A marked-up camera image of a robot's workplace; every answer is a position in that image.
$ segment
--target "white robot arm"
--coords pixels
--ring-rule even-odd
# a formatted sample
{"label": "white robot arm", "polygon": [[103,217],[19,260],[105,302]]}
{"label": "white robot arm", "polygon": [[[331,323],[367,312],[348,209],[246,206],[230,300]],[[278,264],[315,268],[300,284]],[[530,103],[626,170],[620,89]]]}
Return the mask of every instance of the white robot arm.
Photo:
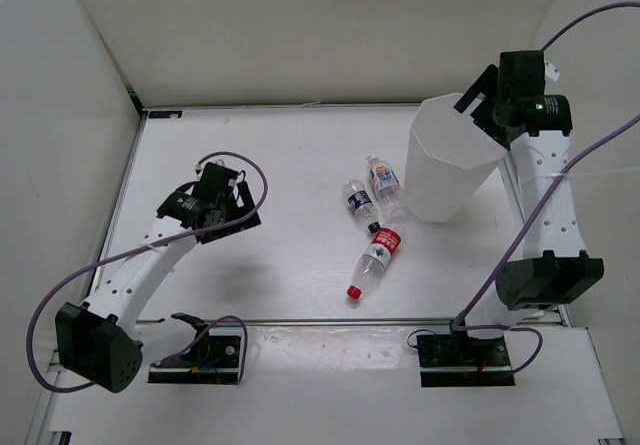
{"label": "white robot arm", "polygon": [[[237,182],[240,174],[208,163],[199,181],[178,188],[160,206],[151,229],[141,237],[141,245],[148,245],[148,251],[127,258],[115,275],[80,305],[66,303],[60,308],[55,323],[62,366],[116,393],[131,383],[142,366],[189,346],[206,327],[200,319],[176,313],[159,323],[136,322],[167,274],[196,244],[260,224],[257,214],[239,220],[255,207],[246,182]],[[242,206],[234,198],[236,188]],[[189,229],[232,221],[241,223],[173,238]],[[199,346],[182,357],[202,356]]]}
{"label": "white robot arm", "polygon": [[[517,168],[525,220],[569,161],[571,113],[567,99],[544,95],[542,51],[506,52],[456,104],[463,111],[479,94],[485,100],[475,124],[510,150]],[[522,260],[509,262],[496,283],[469,312],[467,326],[513,326],[539,309],[571,303],[604,274],[589,258],[580,235],[569,178],[551,195],[525,236]],[[472,330],[495,339],[502,330]]]}

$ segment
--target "red label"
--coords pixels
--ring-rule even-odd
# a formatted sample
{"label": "red label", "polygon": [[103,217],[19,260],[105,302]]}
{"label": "red label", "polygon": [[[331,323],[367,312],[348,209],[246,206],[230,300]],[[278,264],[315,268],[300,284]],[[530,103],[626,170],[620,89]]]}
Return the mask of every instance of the red label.
{"label": "red label", "polygon": [[393,255],[393,252],[396,251],[396,248],[398,248],[401,241],[402,239],[400,238],[400,235],[390,228],[381,228],[371,243],[382,245]]}

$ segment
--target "white cup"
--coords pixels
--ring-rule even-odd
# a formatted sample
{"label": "white cup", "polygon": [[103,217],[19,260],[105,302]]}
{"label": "white cup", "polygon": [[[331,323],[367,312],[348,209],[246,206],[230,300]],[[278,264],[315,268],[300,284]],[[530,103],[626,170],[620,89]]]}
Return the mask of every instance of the white cup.
{"label": "white cup", "polygon": [[411,125],[404,190],[409,210],[424,222],[446,222],[506,156],[469,116],[453,109],[462,94],[422,102]]}

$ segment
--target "black mounting plate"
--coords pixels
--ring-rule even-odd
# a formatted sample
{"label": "black mounting plate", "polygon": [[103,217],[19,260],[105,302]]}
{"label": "black mounting plate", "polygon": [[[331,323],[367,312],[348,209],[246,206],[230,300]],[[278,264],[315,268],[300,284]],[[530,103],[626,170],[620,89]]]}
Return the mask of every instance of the black mounting plate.
{"label": "black mounting plate", "polygon": [[[149,383],[208,384],[228,385],[238,381],[240,364],[239,335],[209,335],[202,342],[209,346],[209,353],[201,364],[218,360],[215,367],[192,372],[193,363],[180,358],[165,358],[159,364],[149,367]],[[227,354],[227,348],[233,347],[233,353]]]}
{"label": "black mounting plate", "polygon": [[504,338],[460,338],[453,335],[418,335],[420,380],[424,388],[505,387],[515,385]]}

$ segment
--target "plastic bottle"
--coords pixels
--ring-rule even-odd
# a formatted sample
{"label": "plastic bottle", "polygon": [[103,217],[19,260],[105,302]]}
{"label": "plastic bottle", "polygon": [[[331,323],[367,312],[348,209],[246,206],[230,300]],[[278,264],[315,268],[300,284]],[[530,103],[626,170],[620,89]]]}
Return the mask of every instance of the plastic bottle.
{"label": "plastic bottle", "polygon": [[382,226],[353,271],[351,286],[347,289],[350,299],[359,300],[363,293],[368,293],[380,283],[385,269],[402,242],[404,228],[402,222],[396,221]]}
{"label": "plastic bottle", "polygon": [[369,194],[360,180],[349,180],[342,186],[342,198],[347,202],[358,224],[370,233],[380,230],[378,209],[371,203]]}
{"label": "plastic bottle", "polygon": [[404,200],[400,181],[388,162],[375,155],[367,157],[367,175],[375,197],[380,202],[382,214],[387,220],[404,222],[409,218],[409,209]]}

